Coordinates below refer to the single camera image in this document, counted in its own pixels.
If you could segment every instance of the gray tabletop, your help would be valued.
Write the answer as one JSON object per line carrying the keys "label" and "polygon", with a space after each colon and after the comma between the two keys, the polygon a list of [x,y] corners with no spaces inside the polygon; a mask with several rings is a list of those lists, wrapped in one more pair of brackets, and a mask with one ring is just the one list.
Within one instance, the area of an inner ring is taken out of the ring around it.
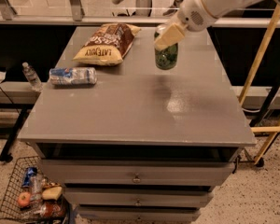
{"label": "gray tabletop", "polygon": [[[97,27],[78,27],[59,67]],[[96,67],[92,87],[47,83],[19,138],[34,142],[244,147],[256,141],[206,31],[187,33],[177,65],[154,62],[154,28],[143,27],[124,62]]]}

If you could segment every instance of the blue can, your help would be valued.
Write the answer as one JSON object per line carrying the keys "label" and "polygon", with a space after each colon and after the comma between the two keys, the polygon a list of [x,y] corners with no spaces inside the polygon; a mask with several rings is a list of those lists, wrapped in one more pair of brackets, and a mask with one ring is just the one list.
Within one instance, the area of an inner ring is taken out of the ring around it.
{"label": "blue can", "polygon": [[29,188],[30,186],[30,177],[37,175],[37,168],[35,167],[28,167],[25,171],[24,178],[22,180],[22,188]]}

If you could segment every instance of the brown snack bag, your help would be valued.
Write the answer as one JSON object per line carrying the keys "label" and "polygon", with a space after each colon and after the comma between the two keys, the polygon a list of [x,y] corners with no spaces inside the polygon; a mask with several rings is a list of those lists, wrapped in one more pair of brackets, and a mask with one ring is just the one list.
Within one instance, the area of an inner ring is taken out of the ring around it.
{"label": "brown snack bag", "polygon": [[122,63],[139,31],[139,27],[130,24],[104,24],[90,37],[73,61],[98,65]]}

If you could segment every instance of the wooden stick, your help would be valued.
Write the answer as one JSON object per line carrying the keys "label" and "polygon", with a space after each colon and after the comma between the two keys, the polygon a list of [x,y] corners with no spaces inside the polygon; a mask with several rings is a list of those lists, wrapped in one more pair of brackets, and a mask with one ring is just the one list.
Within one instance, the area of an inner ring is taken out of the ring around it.
{"label": "wooden stick", "polygon": [[280,126],[251,127],[253,133],[279,133]]}
{"label": "wooden stick", "polygon": [[280,6],[277,5],[276,8],[274,9],[274,13],[272,15],[272,18],[270,20],[269,26],[264,34],[264,37],[262,38],[261,44],[259,46],[259,50],[258,53],[256,54],[255,60],[252,63],[252,66],[250,68],[248,77],[245,81],[244,87],[242,89],[242,92],[240,94],[239,97],[239,102],[240,105],[243,106],[246,94],[248,93],[248,89],[250,88],[252,81],[255,77],[255,74],[257,73],[258,69],[259,69],[259,65],[262,61],[263,55],[266,51],[266,49],[269,46],[269,43],[271,41],[271,38],[273,36],[273,32],[277,26],[277,23],[280,19]]}
{"label": "wooden stick", "polygon": [[271,145],[271,142],[274,140],[274,138],[277,136],[278,133],[272,133],[267,140],[265,141],[265,143],[262,145],[258,155],[254,158],[254,164],[257,164],[259,162],[259,160],[261,159],[261,157],[263,156],[263,154],[265,153],[265,151],[268,149],[268,147]]}

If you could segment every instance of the basket of items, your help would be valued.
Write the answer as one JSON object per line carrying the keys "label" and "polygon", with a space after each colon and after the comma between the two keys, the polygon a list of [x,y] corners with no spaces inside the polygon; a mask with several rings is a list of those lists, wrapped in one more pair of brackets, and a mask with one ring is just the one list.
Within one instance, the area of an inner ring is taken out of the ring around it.
{"label": "basket of items", "polygon": [[0,207],[0,219],[19,222],[67,223],[68,202],[63,188],[37,168],[38,157],[19,158]]}

